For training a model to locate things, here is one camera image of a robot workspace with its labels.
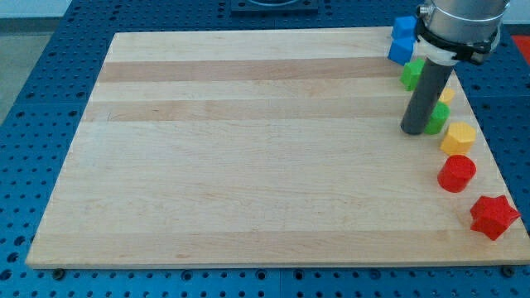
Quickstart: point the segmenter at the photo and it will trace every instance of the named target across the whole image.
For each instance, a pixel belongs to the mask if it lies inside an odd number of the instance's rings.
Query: wooden board
[[[442,135],[410,137],[388,27],[120,33],[26,262],[34,268],[526,263],[521,220],[470,231],[509,197],[480,132],[462,193]],[[456,89],[451,121],[477,127]]]

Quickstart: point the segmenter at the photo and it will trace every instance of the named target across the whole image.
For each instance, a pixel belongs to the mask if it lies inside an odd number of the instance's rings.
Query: green block
[[[405,89],[407,91],[412,91],[416,88],[417,81],[420,79],[424,64],[424,60],[416,59],[413,62],[406,63],[405,67],[403,67],[403,72],[399,80],[405,84]]]
[[[440,132],[444,127],[447,118],[449,118],[450,113],[451,111],[449,110],[447,104],[441,102],[436,103],[434,111],[432,111],[431,118],[429,119],[429,123],[423,132],[426,134],[437,134]]]

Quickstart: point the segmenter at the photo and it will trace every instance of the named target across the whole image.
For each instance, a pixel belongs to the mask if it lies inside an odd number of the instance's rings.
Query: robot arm
[[[497,47],[509,0],[426,0],[418,6],[417,40],[426,63],[403,116],[401,128],[423,133],[436,101],[459,61],[482,64]]]

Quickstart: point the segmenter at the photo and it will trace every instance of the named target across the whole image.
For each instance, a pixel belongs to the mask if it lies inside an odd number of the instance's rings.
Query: red star
[[[496,240],[521,214],[509,205],[506,195],[497,198],[481,196],[471,208],[471,229]]]

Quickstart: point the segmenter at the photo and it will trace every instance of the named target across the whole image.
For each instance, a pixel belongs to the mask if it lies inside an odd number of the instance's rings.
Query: red cylinder
[[[476,172],[474,162],[467,156],[450,156],[438,174],[438,183],[444,190],[458,193],[465,189]]]

